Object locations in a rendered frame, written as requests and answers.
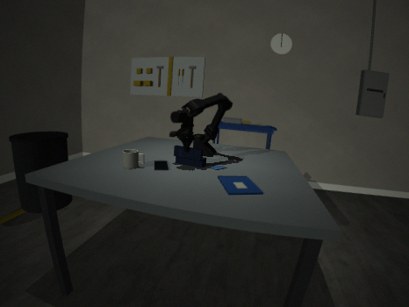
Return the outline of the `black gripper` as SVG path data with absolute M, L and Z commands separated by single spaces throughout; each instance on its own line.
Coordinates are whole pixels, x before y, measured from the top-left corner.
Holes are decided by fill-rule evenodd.
M 187 152 L 193 140 L 201 141 L 205 139 L 205 136 L 203 134 L 195 134 L 194 136 L 193 123 L 183 123 L 182 125 L 184 128 L 187 128 L 187 126 L 189 126 L 190 131 L 191 131 L 191 135 L 189 137 L 187 136 L 186 139 L 179 138 L 183 142 L 184 151 Z M 176 131 L 170 132 L 169 137 L 175 137 L 175 136 L 176 136 Z

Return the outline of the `grey mug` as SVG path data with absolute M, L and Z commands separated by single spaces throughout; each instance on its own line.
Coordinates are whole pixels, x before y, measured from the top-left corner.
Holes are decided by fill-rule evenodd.
M 137 152 L 137 153 L 135 153 Z M 141 156 L 141 161 L 139 161 L 139 156 Z M 123 151 L 123 168 L 135 169 L 139 164 L 144 164 L 144 154 L 139 153 L 138 150 L 128 149 Z

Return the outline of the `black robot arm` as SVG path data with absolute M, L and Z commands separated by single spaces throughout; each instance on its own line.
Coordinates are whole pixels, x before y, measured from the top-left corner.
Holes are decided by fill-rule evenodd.
M 187 104 L 182 107 L 182 111 L 173 111 L 171 113 L 171 121 L 173 123 L 193 123 L 193 118 L 208 107 L 211 107 L 215 104 L 218 104 L 218 110 L 212 120 L 212 123 L 207 125 L 204 129 L 205 132 L 205 139 L 201 140 L 201 142 L 206 145 L 207 142 L 211 139 L 216 139 L 218 131 L 219 131 L 219 123 L 223 118 L 226 111 L 232 108 L 233 103 L 222 93 L 218 93 L 215 96 L 208 97 L 206 99 L 193 99 Z M 187 106 L 190 110 L 187 109 Z M 223 112 L 224 111 L 224 112 Z M 223 113 L 222 113 L 223 112 Z M 192 114 L 193 113 L 193 114 Z M 187 130 L 189 129 L 189 130 Z M 177 138 L 186 139 L 186 137 L 191 135 L 190 127 L 184 128 L 181 125 L 181 129 L 176 132 Z

